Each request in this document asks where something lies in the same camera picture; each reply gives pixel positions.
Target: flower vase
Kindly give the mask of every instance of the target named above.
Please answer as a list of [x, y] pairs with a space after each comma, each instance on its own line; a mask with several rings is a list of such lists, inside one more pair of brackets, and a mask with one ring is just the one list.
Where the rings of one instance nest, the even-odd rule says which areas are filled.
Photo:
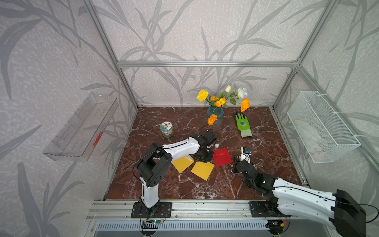
[[211, 115], [217, 115], [217, 120], [214, 122], [214, 124], [212, 125], [212, 127], [219, 127], [221, 124], [222, 124], [222, 119], [224, 118], [224, 110], [222, 109], [222, 107], [214, 107], [214, 106], [209, 106], [208, 110], [207, 110], [207, 119], [211, 116]]

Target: transparent acrylic shelf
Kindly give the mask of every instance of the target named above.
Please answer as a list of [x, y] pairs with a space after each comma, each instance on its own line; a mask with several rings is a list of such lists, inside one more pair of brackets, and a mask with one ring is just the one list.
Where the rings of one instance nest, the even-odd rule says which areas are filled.
[[53, 160], [87, 161], [118, 105], [116, 97], [91, 93], [43, 154]]
[[287, 114], [315, 163], [334, 162], [360, 146], [317, 91], [301, 91]]

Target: red square card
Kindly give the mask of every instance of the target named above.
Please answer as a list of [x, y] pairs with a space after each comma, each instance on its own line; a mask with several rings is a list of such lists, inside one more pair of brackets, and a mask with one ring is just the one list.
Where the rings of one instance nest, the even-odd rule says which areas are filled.
[[226, 148], [213, 151], [213, 159], [217, 167], [233, 162]]

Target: jar lid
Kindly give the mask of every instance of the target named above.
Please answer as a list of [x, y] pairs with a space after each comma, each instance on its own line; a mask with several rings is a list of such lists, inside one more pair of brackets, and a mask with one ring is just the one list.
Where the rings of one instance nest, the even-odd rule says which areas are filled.
[[163, 123], [161, 124], [161, 130], [162, 130], [162, 131], [168, 131], [168, 130], [170, 130], [171, 128], [172, 128], [172, 124], [171, 124], [170, 122], [168, 122], [168, 121], [163, 122]]

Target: green gardening glove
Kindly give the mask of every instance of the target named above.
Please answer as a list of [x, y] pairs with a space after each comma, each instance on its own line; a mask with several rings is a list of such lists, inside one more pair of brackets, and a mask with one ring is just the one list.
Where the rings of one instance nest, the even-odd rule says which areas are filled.
[[235, 115], [236, 122], [237, 122], [237, 128], [241, 131], [242, 137], [253, 137], [250, 130], [250, 124], [247, 120], [247, 117], [245, 115], [242, 115], [240, 113], [237, 113]]

